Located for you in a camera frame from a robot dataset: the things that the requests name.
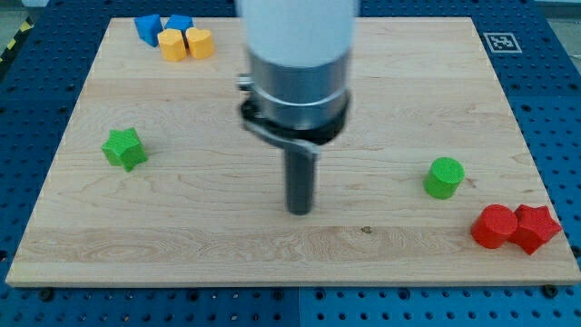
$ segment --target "green block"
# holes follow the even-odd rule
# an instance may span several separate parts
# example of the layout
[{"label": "green block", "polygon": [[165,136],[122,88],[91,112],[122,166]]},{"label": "green block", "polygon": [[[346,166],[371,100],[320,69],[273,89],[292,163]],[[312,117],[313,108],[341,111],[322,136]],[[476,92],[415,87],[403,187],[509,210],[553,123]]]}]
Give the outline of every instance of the green block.
[{"label": "green block", "polygon": [[142,142],[133,127],[124,131],[109,131],[109,140],[103,144],[102,150],[109,164],[121,165],[126,172],[147,161]]},{"label": "green block", "polygon": [[424,180],[424,189],[437,199],[448,199],[464,179],[464,168],[458,161],[442,157],[436,159]]}]

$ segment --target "yellow cylinder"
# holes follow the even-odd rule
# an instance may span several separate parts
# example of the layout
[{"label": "yellow cylinder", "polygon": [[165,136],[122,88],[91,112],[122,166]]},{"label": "yellow cylinder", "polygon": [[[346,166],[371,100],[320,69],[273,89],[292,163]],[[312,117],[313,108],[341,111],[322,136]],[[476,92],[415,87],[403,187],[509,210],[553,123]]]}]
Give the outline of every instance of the yellow cylinder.
[{"label": "yellow cylinder", "polygon": [[187,53],[181,31],[168,28],[157,35],[157,40],[160,42],[163,59],[179,62],[186,57]]},{"label": "yellow cylinder", "polygon": [[209,30],[190,27],[185,31],[185,38],[188,40],[192,57],[203,59],[214,54],[214,41]]}]

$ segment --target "red block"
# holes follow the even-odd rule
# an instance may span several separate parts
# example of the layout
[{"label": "red block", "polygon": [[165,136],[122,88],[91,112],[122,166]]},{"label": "red block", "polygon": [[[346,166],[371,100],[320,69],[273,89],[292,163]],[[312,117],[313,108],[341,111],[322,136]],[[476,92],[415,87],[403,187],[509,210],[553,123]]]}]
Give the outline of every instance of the red block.
[{"label": "red block", "polygon": [[484,208],[470,232],[478,244],[497,249],[515,232],[517,226],[517,217],[512,210],[504,205],[491,204]]},{"label": "red block", "polygon": [[528,255],[533,254],[562,230],[561,225],[551,218],[546,205],[531,208],[521,204],[515,215],[518,218],[518,228],[508,241],[523,248]]}]

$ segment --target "wood grain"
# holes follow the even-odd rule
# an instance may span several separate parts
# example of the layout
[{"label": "wood grain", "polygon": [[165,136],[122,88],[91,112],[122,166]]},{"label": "wood grain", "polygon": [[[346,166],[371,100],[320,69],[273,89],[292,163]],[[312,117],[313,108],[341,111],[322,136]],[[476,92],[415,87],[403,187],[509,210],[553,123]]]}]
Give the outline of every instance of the wood grain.
[{"label": "wood grain", "polygon": [[[8,274],[17,287],[575,283],[560,233],[533,256],[490,251],[469,226],[490,203],[549,205],[472,22],[360,19],[346,130],[322,146],[316,205],[284,211],[281,152],[241,129],[236,19],[198,19],[216,55],[164,62],[114,19]],[[100,150],[134,126],[149,161]],[[432,160],[466,180],[430,198]]]}]

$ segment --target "yellow black caution tape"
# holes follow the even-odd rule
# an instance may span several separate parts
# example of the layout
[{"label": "yellow black caution tape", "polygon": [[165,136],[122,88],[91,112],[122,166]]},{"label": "yellow black caution tape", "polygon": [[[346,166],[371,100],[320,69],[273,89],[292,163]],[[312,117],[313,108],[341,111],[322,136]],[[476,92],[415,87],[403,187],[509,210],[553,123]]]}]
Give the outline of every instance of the yellow black caution tape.
[{"label": "yellow black caution tape", "polygon": [[33,27],[34,25],[30,17],[26,18],[20,25],[15,37],[6,45],[6,49],[0,55],[0,82],[2,82],[6,73],[8,73],[10,65],[16,59],[16,54],[22,48]]}]

